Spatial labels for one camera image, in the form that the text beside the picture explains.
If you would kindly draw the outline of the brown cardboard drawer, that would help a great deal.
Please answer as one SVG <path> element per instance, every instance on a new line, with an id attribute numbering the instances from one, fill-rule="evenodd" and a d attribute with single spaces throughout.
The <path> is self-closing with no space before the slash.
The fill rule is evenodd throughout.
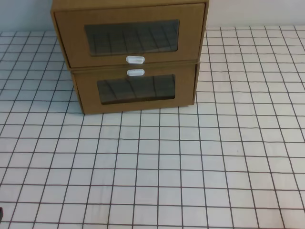
<path id="1" fill-rule="evenodd" d="M 87 69 L 72 72 L 85 114 L 194 104 L 197 64 Z"/>
<path id="2" fill-rule="evenodd" d="M 51 14 L 69 69 L 197 61 L 206 0 L 55 0 Z"/>

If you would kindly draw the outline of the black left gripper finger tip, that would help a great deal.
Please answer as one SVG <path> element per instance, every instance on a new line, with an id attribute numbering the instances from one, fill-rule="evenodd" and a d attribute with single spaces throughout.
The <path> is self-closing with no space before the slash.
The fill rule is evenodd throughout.
<path id="1" fill-rule="evenodd" d="M 3 218 L 3 208 L 0 207 L 0 221 L 2 221 Z"/>

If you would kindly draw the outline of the brown cardboard shoebox cabinet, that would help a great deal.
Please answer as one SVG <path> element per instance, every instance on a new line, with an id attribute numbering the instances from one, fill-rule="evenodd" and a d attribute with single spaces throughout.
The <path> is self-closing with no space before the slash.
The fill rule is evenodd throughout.
<path id="1" fill-rule="evenodd" d="M 206 0 L 53 1 L 82 112 L 194 104 L 208 7 Z"/>

